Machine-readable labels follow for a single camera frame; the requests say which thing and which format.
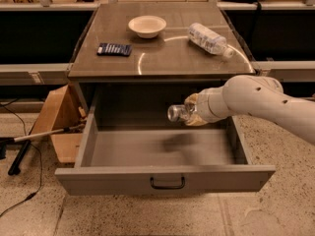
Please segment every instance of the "tabletop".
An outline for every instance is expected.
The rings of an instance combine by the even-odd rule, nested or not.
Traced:
[[[138,37],[128,28],[135,17],[153,15],[166,28],[152,39]],[[187,30],[200,23],[223,35],[235,55],[222,61],[188,39]],[[97,56],[102,42],[131,44],[129,57]],[[102,4],[70,71],[70,80],[144,78],[222,78],[253,74],[242,48],[220,9],[208,2],[126,2]]]

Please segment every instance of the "gray drawer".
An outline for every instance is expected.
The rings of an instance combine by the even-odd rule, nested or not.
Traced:
[[[198,128],[167,120],[168,106],[195,91],[99,84],[75,166],[58,168],[58,180],[70,195],[259,191],[275,166],[252,165],[237,118]]]

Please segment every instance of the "speckled floor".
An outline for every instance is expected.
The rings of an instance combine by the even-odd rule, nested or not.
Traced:
[[[36,114],[20,114],[26,128]],[[0,114],[1,136],[24,133],[21,121]],[[315,235],[315,147],[267,121],[240,117],[254,164],[277,172],[259,193],[195,196],[67,195],[54,176],[49,140],[33,143],[42,156],[42,188],[0,218],[2,236],[64,235]],[[0,160],[0,212],[39,187],[39,153],[30,147],[15,176],[7,174],[18,147]]]

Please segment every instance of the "power cord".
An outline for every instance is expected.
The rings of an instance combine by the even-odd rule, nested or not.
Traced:
[[[6,106],[12,104],[13,102],[16,102],[17,100],[18,100],[18,99],[15,99],[15,100],[13,100],[13,101],[11,101],[11,102],[8,102],[8,103],[6,103],[6,104],[1,104],[1,103],[0,103],[0,107],[5,108],[5,109],[6,109],[7,111],[9,111],[10,113],[12,113],[12,114],[14,114],[15,116],[17,116],[17,117],[21,120],[21,122],[23,123],[24,132],[25,132],[25,134],[27,134],[27,131],[26,131],[26,123],[24,122],[24,120],[23,120],[19,115],[17,115],[16,113],[14,113],[13,111],[11,111],[10,109],[8,109],[8,108],[6,107]],[[31,199],[40,191],[40,189],[42,188],[42,158],[41,158],[41,151],[40,151],[40,149],[39,149],[38,147],[34,146],[33,144],[31,144],[31,146],[32,146],[33,148],[35,148],[36,151],[39,153],[39,163],[40,163],[39,187],[38,187],[38,189],[37,189],[35,192],[30,193],[24,200],[22,200],[22,201],[16,203],[16,204],[13,205],[13,206],[10,206],[10,207],[8,207],[7,209],[5,209],[4,211],[2,211],[2,212],[0,213],[0,218],[1,218],[3,215],[5,215],[7,212],[9,212],[10,210],[14,209],[15,207],[18,207],[18,206],[20,206],[21,204],[25,203],[26,201],[31,200]]]
[[[10,207],[8,207],[7,209],[5,209],[4,211],[2,211],[2,212],[0,213],[0,218],[1,218],[3,215],[5,215],[7,212],[9,212],[10,210],[14,209],[15,207],[18,207],[19,205],[25,203],[26,201],[31,200],[31,199],[40,191],[40,189],[42,188],[42,158],[41,158],[41,151],[40,151],[40,149],[39,149],[38,147],[36,147],[36,146],[34,146],[34,145],[32,145],[32,144],[31,144],[31,146],[32,146],[33,148],[35,148],[35,149],[37,150],[37,152],[39,153],[39,161],[40,161],[39,187],[38,187],[38,189],[37,189],[35,192],[30,193],[24,200],[22,200],[22,201],[16,203],[16,204],[13,205],[13,206],[10,206]]]

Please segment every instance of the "broom handle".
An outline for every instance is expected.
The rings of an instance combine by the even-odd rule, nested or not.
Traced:
[[[77,129],[84,128],[84,127],[85,127],[84,124],[80,124],[78,126],[67,127],[67,128],[63,128],[63,129],[52,130],[52,131],[42,132],[42,133],[38,133],[38,134],[23,136],[23,137],[19,137],[19,138],[14,138],[14,142],[16,143],[16,142],[30,140],[30,139],[34,139],[34,138],[40,138],[40,137],[44,137],[44,136],[49,136],[49,135],[52,135],[52,134],[57,134],[57,133],[62,133],[62,132],[69,132],[69,131],[77,130]]]

